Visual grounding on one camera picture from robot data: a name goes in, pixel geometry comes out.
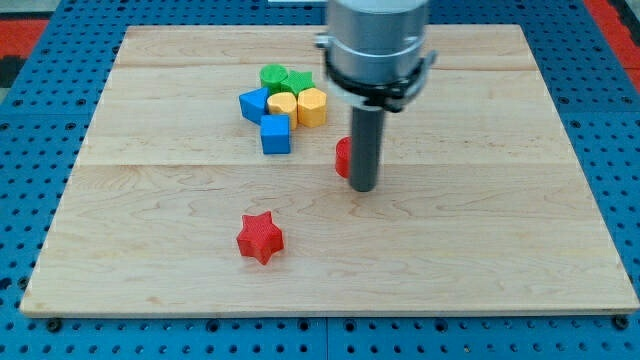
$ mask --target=blue pegboard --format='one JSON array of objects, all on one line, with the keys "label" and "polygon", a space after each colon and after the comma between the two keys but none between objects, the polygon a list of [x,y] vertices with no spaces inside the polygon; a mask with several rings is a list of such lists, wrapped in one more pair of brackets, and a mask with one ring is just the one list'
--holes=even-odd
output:
[{"label": "blue pegboard", "polygon": [[[636,290],[640,99],[580,1],[436,0],[520,24]],[[322,24],[266,0],[64,0],[0,106],[0,358],[636,359],[640,317],[31,320],[17,310],[128,25]]]}]

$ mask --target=plastic block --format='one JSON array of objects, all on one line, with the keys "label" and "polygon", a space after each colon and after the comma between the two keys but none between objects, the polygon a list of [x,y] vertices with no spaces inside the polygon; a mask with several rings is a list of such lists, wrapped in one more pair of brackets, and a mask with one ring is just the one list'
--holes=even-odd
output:
[{"label": "plastic block", "polygon": [[351,136],[340,139],[336,144],[336,172],[345,179],[349,178],[349,160],[351,160]]},{"label": "plastic block", "polygon": [[271,255],[284,249],[282,230],[273,224],[271,211],[258,216],[243,215],[242,231],[236,239],[240,254],[256,258],[266,265]]},{"label": "plastic block", "polygon": [[316,88],[304,90],[298,96],[298,122],[307,127],[327,122],[327,94]]},{"label": "plastic block", "polygon": [[301,91],[316,87],[311,72],[297,72],[291,70],[289,77],[282,81],[282,91],[293,93],[296,97]]},{"label": "plastic block", "polygon": [[278,93],[267,99],[269,114],[289,115],[289,128],[295,130],[298,127],[298,102],[292,93]]},{"label": "plastic block", "polygon": [[264,115],[260,126],[260,139],[264,154],[289,154],[291,137],[289,115]]},{"label": "plastic block", "polygon": [[282,82],[288,77],[287,69],[280,64],[265,65],[260,70],[260,84],[269,88],[269,95],[282,92]]},{"label": "plastic block", "polygon": [[261,88],[240,95],[240,110],[245,119],[260,125],[260,119],[267,114],[269,89]]}]

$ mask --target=red star block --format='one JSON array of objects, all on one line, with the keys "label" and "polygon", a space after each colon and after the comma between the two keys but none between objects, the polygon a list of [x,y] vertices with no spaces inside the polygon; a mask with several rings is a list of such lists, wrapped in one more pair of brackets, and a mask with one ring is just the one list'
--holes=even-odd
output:
[{"label": "red star block", "polygon": [[242,231],[238,234],[242,256],[252,256],[266,265],[271,255],[284,249],[282,230],[273,224],[271,211],[258,216],[243,215]]}]

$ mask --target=wooden board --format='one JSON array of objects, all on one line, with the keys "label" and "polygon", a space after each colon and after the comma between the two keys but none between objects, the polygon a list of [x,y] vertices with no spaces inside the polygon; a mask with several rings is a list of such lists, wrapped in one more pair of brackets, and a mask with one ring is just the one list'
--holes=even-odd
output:
[{"label": "wooden board", "polygon": [[[318,27],[132,27],[42,249],[32,317],[624,313],[638,300],[517,26],[432,26],[375,191],[335,174],[349,108],[265,156],[237,96],[322,79]],[[272,210],[286,249],[238,254]]]}]

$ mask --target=green hexagon block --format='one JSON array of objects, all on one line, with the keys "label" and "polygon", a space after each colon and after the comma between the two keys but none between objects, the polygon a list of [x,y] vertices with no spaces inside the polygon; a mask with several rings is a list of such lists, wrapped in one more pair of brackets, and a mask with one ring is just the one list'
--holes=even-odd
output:
[{"label": "green hexagon block", "polygon": [[291,70],[289,77],[282,82],[282,91],[291,92],[298,97],[301,91],[316,87],[311,79],[311,71],[297,72]]},{"label": "green hexagon block", "polygon": [[265,65],[260,70],[260,84],[269,88],[269,95],[282,92],[282,82],[287,79],[287,69],[280,64]]}]

